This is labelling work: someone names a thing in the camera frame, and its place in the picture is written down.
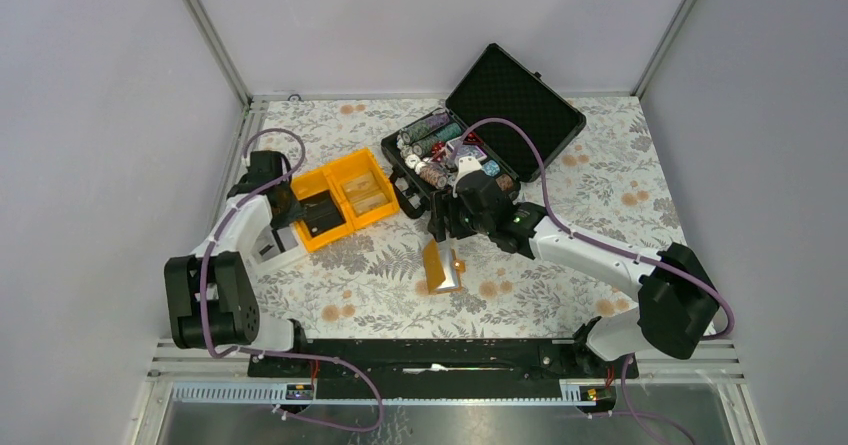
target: white wall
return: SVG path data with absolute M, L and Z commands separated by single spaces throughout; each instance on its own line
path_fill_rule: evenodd
M 848 0 L 700 0 L 649 87 L 770 445 L 845 443 Z
M 629 91 L 681 0 L 203 0 L 253 93 L 448 92 L 498 42 L 556 90 Z
M 240 107 L 181 0 L 0 0 L 0 30 L 0 443 L 119 443 Z

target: aluminum frame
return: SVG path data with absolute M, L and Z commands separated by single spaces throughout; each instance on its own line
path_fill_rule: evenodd
M 568 343 L 570 340 L 556 340 Z M 730 340 L 703 342 L 690 360 L 675 360 L 657 351 L 636 354 L 640 378 L 629 380 L 634 385 L 693 385 L 710 383 L 721 397 L 725 417 L 737 445 L 765 445 L 759 419 L 753 409 L 748 385 L 739 366 L 736 348 Z M 228 390 L 275 390 L 286 383 L 300 382 L 297 379 L 252 378 L 247 376 L 250 358 L 233 355 L 219 360 L 213 359 L 205 350 L 177 348 L 173 340 L 161 339 L 150 365 L 148 378 L 140 405 L 135 410 L 137 428 L 128 443 L 154 445 L 167 426 L 169 407 L 185 395 L 186 388 L 206 391 L 205 403 L 233 403 Z M 603 385 L 603 380 L 561 380 L 564 393 L 569 387 Z M 209 393 L 220 389 L 221 393 Z M 254 398 L 242 397 L 239 403 L 266 403 L 267 395 L 258 393 Z M 344 405 L 359 404 L 337 401 Z M 572 406 L 568 401 L 551 400 L 390 400 L 390 404 L 440 405 L 440 406 Z
M 671 48 L 671 45 L 680 33 L 680 29 L 683 27 L 686 19 L 689 18 L 689 13 L 695 7 L 695 3 L 697 1 L 698 0 L 682 0 L 680 2 L 680 5 L 674 12 L 674 16 L 671 18 L 671 22 L 668 24 L 668 28 L 666 28 L 665 33 L 663 33 L 663 36 L 660 39 L 660 43 L 657 45 L 656 50 L 654 50 L 654 54 L 651 55 L 650 60 L 648 60 L 648 65 L 645 67 L 645 71 L 642 72 L 642 76 L 639 77 L 639 81 L 636 82 L 636 86 L 633 88 L 631 95 L 639 98 L 640 100 L 643 96 L 645 96 L 645 92 L 651 85 L 651 80 L 653 80 L 657 69 L 659 69 L 663 60 L 665 60 L 665 56 L 668 53 L 669 48 Z
M 248 90 L 244 81 L 241 79 L 238 69 L 233 63 L 232 58 L 230 58 L 230 55 L 227 53 L 227 49 L 224 47 L 224 42 L 221 41 L 221 37 L 212 25 L 212 21 L 209 19 L 209 15 L 206 13 L 203 3 L 200 0 L 183 1 L 191 14 L 191 18 L 194 19 L 194 23 L 197 25 L 198 31 L 203 36 L 206 44 L 209 45 L 209 51 L 212 53 L 215 61 L 218 62 L 218 66 L 221 67 L 221 71 L 224 73 L 224 78 L 227 80 L 230 88 L 232 88 L 233 93 L 243 106 L 247 106 L 250 103 L 250 90 Z

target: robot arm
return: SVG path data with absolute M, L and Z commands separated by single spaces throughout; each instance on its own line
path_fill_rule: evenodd
M 505 252 L 574 268 L 627 294 L 638 308 L 610 318 L 596 317 L 575 333 L 578 345 L 585 345 L 603 361 L 651 348 L 678 359 L 692 356 L 718 311 L 718 303 L 677 275 L 626 259 L 575 235 L 667 263 L 712 286 L 688 247 L 672 243 L 662 251 L 634 248 L 560 219 L 569 227 L 567 233 L 555 225 L 544 207 L 512 203 L 476 162 L 470 157 L 460 159 L 453 191 L 439 191 L 432 197 L 433 210 L 440 213 L 431 214 L 431 232 L 444 228 L 453 238 L 484 234 Z M 437 242 L 445 236 L 433 234 Z
M 233 210 L 224 234 L 206 240 L 184 257 L 165 264 L 165 290 L 171 322 L 171 335 L 180 348 L 204 348 L 200 319 L 200 266 L 208 244 L 214 243 L 209 259 L 207 303 L 213 342 L 253 345 L 267 350 L 289 350 L 294 341 L 288 320 L 266 316 L 259 323 L 259 305 L 253 285 L 268 262 L 296 243 L 295 235 L 282 233 L 302 215 L 302 208 L 288 183 L 238 205 L 248 193 L 282 176 L 288 164 L 279 152 L 251 154 L 247 173 L 227 194 L 224 213 L 218 224 Z

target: floral pattern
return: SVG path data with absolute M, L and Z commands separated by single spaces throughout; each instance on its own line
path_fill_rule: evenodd
M 628 243 L 665 248 L 683 242 L 641 106 L 635 98 L 569 102 L 586 128 L 548 167 L 555 210 L 576 224 Z M 284 127 L 307 146 L 304 171 L 368 147 L 388 174 L 380 140 L 443 103 L 436 99 L 272 102 L 264 128 Z M 297 157 L 283 135 L 262 149 Z M 541 203 L 539 182 L 524 199 Z M 463 289 L 429 295 L 421 248 L 427 215 L 403 213 L 262 277 L 264 314 L 299 320 L 310 338 L 563 337 L 583 322 L 628 310 L 633 302 L 575 270 L 507 255 L 480 236 L 455 243 L 465 260 Z

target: orange storage bin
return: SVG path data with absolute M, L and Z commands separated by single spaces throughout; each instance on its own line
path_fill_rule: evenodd
M 353 204 L 350 203 L 349 197 L 345 194 L 343 185 L 367 175 L 368 172 L 373 175 L 376 187 L 385 196 L 386 203 L 357 215 Z M 391 183 L 383 174 L 380 166 L 377 165 L 374 155 L 367 148 L 357 150 L 312 172 L 298 175 L 292 180 L 291 186 L 298 200 L 329 191 L 336 208 L 339 209 L 345 220 L 344 224 L 316 237 L 309 233 L 302 220 L 295 222 L 295 230 L 303 240 L 306 250 L 310 253 L 400 210 Z

